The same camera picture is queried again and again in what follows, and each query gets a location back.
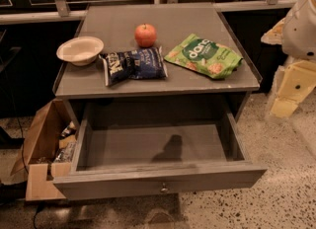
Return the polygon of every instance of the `floor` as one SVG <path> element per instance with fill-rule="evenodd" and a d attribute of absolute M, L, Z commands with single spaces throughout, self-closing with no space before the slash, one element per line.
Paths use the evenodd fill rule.
<path fill-rule="evenodd" d="M 0 227 L 315 228 L 316 92 L 288 119 L 268 117 L 268 102 L 266 94 L 251 95 L 237 124 L 253 162 L 268 167 L 250 189 L 56 201 L 44 206 L 19 199 L 0 206 Z M 25 135 L 31 120 L 21 119 Z M 19 137 L 14 119 L 0 119 L 0 124 Z M 5 184 L 26 177 L 9 176 L 16 154 L 17 150 L 0 150 L 0 178 Z"/>

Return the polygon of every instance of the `green chip bag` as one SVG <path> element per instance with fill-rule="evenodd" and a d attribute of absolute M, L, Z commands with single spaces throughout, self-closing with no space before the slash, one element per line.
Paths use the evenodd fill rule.
<path fill-rule="evenodd" d="M 191 34 L 165 60 L 212 79 L 224 79 L 241 64 L 242 57 L 225 45 Z"/>

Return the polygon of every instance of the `drawer knob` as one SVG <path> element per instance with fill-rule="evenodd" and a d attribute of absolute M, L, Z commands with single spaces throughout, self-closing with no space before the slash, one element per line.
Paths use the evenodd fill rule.
<path fill-rule="evenodd" d="M 160 192 L 161 193 L 168 193 L 169 192 L 169 189 L 167 188 L 165 183 L 162 184 L 162 188 L 160 189 Z"/>

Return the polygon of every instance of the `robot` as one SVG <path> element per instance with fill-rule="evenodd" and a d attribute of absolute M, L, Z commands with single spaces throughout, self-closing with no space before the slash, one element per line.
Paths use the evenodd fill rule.
<path fill-rule="evenodd" d="M 261 42 L 288 55 L 276 71 L 270 115 L 290 117 L 316 86 L 316 0 L 298 0 Z"/>

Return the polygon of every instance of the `cardboard box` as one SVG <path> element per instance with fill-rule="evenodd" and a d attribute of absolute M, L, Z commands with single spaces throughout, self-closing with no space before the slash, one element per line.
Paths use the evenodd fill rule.
<path fill-rule="evenodd" d="M 37 111 L 11 171 L 11 175 L 14 175 L 24 170 L 25 165 L 29 167 L 27 201 L 65 198 L 52 180 L 68 175 L 71 163 L 52 163 L 49 170 L 48 163 L 39 164 L 38 161 L 43 158 L 51 162 L 54 160 L 59 135 L 69 122 L 70 117 L 60 100 L 53 100 Z"/>

